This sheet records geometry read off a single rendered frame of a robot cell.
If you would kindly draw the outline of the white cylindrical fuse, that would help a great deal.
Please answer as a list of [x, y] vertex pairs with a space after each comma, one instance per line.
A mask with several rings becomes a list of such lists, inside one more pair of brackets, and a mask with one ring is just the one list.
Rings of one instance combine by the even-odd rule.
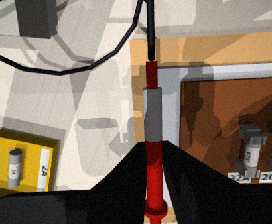
[[246, 143], [243, 167], [248, 170], [248, 178], [255, 178], [263, 134], [257, 131], [248, 131], [247, 133], [254, 136], [254, 139], [253, 145]]
[[21, 161], [22, 150], [15, 149], [9, 152], [9, 175], [7, 184], [9, 188], [16, 188], [20, 184]]

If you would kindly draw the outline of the yellow tray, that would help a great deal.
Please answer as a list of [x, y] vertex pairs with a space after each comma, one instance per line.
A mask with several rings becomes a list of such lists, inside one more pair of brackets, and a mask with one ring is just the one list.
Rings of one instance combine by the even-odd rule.
[[[0, 129], [0, 197], [21, 192], [52, 191], [58, 143]], [[9, 152], [15, 149], [22, 150], [20, 184], [16, 188], [8, 188]]]

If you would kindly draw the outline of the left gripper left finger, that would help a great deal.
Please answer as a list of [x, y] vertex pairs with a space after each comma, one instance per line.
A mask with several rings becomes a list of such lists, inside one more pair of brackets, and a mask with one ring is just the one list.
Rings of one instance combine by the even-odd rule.
[[144, 224], [146, 190], [146, 146], [138, 142], [90, 190], [1, 197], [0, 224]]

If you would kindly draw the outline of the white rectangular block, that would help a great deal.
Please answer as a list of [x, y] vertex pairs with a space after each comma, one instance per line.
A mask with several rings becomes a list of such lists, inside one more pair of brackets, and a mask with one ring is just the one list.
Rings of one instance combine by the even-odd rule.
[[2, 0], [0, 35], [49, 39], [46, 0]]

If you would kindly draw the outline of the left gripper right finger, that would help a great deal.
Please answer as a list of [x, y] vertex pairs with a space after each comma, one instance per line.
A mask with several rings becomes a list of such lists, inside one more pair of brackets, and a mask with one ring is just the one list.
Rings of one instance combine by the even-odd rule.
[[241, 184], [167, 140], [162, 156], [178, 224], [272, 223], [272, 184]]

